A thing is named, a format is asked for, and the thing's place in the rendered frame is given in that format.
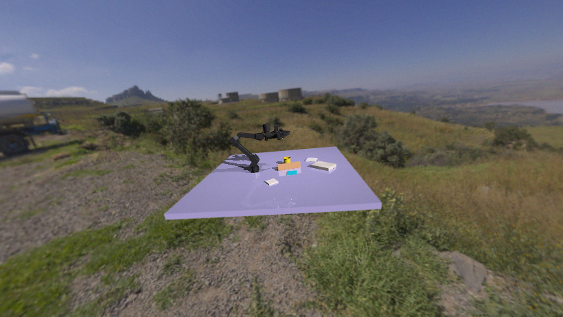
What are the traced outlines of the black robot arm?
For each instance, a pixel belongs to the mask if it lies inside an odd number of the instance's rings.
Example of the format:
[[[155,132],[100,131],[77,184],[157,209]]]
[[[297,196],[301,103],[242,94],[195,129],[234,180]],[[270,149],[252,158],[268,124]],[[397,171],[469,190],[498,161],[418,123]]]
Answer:
[[[274,126],[274,132],[273,133],[277,133],[278,132],[278,127],[279,125],[275,125]],[[252,139],[256,139],[261,141],[264,137],[265,137],[265,141],[268,141],[268,139],[272,139],[271,137],[271,132],[269,132],[271,130],[270,124],[262,124],[262,128],[263,131],[262,133],[245,133],[245,132],[239,132],[237,133],[236,136],[230,138],[229,143],[232,146],[237,147],[241,152],[243,152],[247,157],[249,157],[250,161],[251,161],[251,173],[256,173],[259,172],[259,166],[258,166],[258,162],[260,161],[260,158],[255,154],[251,154],[243,145],[240,144],[240,142],[238,141],[238,139],[240,137],[244,137],[244,138],[252,138]],[[265,135],[264,135],[265,134]]]

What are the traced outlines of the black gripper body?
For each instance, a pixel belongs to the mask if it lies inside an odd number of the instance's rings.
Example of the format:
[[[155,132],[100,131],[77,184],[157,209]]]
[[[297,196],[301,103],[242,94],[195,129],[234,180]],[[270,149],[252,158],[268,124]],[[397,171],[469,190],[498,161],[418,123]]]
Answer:
[[[278,140],[281,140],[280,139],[280,137],[281,137],[280,132],[282,132],[282,129],[280,128],[277,133],[273,133],[273,132],[271,132],[272,139],[277,138]]]

